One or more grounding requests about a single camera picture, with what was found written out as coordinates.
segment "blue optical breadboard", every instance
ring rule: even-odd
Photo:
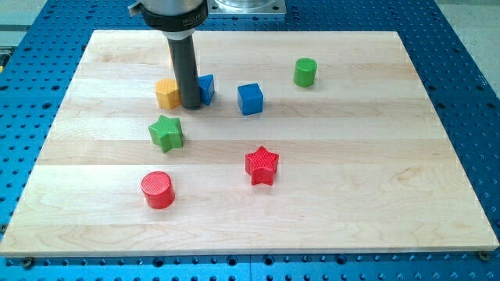
[[[0,237],[92,31],[147,29],[140,16],[128,16],[130,3],[48,0],[0,74]],[[284,19],[210,17],[199,30],[397,31],[499,236],[500,101],[434,2],[287,0]],[[0,257],[0,281],[473,279],[500,279],[499,250],[37,260]]]

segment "red cylinder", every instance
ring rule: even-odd
[[[151,208],[170,206],[175,199],[172,180],[167,173],[155,171],[147,174],[141,182],[141,189]]]

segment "green star block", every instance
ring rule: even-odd
[[[172,148],[182,148],[182,128],[178,118],[159,116],[156,123],[149,126],[153,144],[162,147],[163,153]]]

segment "wooden board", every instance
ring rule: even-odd
[[[210,107],[157,107],[173,77],[155,31],[96,31],[0,244],[6,256],[491,250],[498,241],[392,32],[197,32]],[[295,60],[319,63],[292,83]],[[259,82],[262,114],[236,87]],[[163,154],[148,125],[180,117]],[[250,185],[245,154],[280,154],[274,186]],[[177,193],[150,209],[142,177]]]

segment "red star block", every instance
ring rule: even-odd
[[[245,171],[252,177],[252,185],[265,183],[273,185],[280,156],[267,151],[263,146],[245,156]]]

